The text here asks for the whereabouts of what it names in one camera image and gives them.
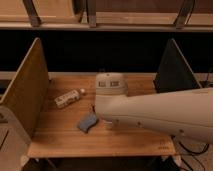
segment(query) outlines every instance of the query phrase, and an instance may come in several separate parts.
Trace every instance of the bottle cap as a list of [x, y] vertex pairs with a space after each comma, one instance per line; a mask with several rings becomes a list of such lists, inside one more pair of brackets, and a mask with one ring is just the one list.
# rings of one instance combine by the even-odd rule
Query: bottle cap
[[86, 91], [83, 88], [80, 89], [80, 92], [81, 92], [81, 94], [86, 94]]

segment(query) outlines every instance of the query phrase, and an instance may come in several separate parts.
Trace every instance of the black background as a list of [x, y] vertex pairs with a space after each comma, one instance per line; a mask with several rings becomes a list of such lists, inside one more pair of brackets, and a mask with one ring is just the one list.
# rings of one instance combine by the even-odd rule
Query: black background
[[213, 66], [213, 33], [0, 30], [0, 70], [15, 71], [40, 37], [49, 71], [156, 72], [174, 38], [194, 72]]

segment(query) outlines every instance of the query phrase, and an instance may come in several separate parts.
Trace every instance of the wooden table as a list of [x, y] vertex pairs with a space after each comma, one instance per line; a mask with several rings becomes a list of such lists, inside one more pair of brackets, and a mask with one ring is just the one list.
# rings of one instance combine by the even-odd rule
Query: wooden table
[[[129, 95], [155, 93], [154, 74], [126, 74]], [[53, 78], [29, 147], [31, 158], [173, 155], [169, 135], [130, 126], [107, 130], [102, 120], [84, 134], [77, 123], [91, 111], [95, 100], [95, 75]], [[58, 109], [54, 98], [84, 88], [86, 96]]]

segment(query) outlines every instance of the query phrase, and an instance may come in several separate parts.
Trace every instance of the white bottle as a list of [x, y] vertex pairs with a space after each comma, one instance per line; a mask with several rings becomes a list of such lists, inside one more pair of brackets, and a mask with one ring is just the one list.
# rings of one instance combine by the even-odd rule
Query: white bottle
[[70, 103], [73, 103], [81, 98], [85, 94], [85, 89], [72, 90], [66, 94], [63, 94], [55, 98], [55, 103], [58, 108], [63, 108], [68, 106]]

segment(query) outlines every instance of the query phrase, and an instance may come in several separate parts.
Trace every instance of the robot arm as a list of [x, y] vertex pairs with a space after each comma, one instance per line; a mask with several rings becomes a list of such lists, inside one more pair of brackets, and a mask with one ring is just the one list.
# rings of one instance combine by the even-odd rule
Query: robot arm
[[213, 143], [213, 88], [127, 96], [122, 74], [98, 74], [95, 109], [110, 122], [121, 122]]

